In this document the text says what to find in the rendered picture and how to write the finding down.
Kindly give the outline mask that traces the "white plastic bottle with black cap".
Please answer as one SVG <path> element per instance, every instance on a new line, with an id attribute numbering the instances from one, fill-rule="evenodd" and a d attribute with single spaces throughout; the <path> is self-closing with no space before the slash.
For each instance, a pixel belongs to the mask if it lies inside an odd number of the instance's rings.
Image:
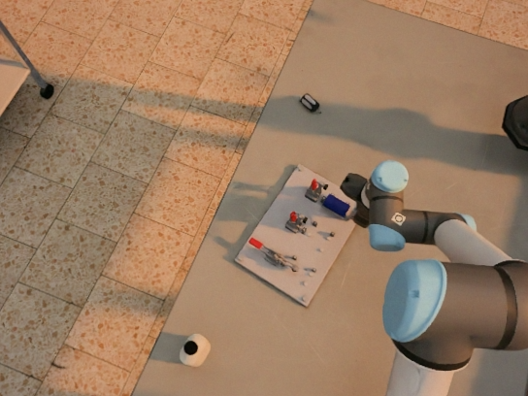
<path id="1" fill-rule="evenodd" d="M 183 364 L 200 366 L 209 351 L 205 338 L 200 334 L 192 334 L 181 349 L 180 359 Z"/>

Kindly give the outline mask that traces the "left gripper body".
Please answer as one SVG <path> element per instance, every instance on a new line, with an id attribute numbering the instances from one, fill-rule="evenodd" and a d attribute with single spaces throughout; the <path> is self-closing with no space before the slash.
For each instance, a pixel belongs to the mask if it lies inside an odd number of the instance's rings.
<path id="1" fill-rule="evenodd" d="M 369 226 L 369 200 L 365 194 L 365 186 L 367 181 L 368 180 L 366 178 L 358 174 L 348 173 L 340 186 L 340 190 L 346 197 L 357 202 L 357 212 L 354 215 L 352 221 L 363 228 L 367 228 Z"/>

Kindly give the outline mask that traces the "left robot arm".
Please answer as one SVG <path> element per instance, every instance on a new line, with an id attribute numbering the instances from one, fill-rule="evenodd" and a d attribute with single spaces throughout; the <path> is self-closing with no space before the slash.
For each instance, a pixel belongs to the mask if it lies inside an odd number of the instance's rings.
<path id="1" fill-rule="evenodd" d="M 474 348 L 528 348 L 528 263 L 484 239 L 467 214 L 404 209 L 400 162 L 374 170 L 365 186 L 370 246 L 436 246 L 451 261 L 409 259 L 389 277 L 382 321 L 396 352 L 385 396 L 446 396 Z"/>

